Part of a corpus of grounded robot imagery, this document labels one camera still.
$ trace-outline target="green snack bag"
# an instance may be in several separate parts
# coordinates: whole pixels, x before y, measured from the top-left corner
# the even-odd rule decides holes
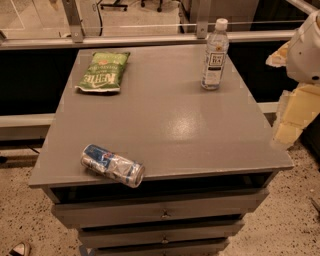
[[[96,52],[77,86],[85,92],[119,92],[130,52]]]

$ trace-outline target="water bottle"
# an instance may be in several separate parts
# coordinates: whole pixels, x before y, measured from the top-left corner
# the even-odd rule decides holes
[[[201,86],[207,90],[216,90],[220,86],[224,63],[229,48],[227,37],[228,20],[217,19],[215,30],[209,35]]]

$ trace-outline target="sandal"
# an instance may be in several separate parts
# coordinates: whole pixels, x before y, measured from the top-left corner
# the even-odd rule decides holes
[[[9,252],[11,256],[29,256],[31,251],[31,246],[27,242],[21,242],[17,244],[13,249]]]

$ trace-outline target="drawer knob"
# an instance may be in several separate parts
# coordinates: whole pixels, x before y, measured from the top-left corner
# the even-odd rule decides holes
[[[164,236],[162,241],[161,241],[162,244],[168,244],[169,243],[169,240]]]
[[[171,217],[171,215],[168,214],[167,210],[163,210],[163,214],[162,214],[162,216],[161,216],[161,219],[167,220],[167,219],[169,219],[170,217]]]

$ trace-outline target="white bottle cap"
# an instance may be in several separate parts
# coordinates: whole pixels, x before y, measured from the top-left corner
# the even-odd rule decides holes
[[[217,19],[215,29],[216,30],[227,30],[228,20],[227,19]]]

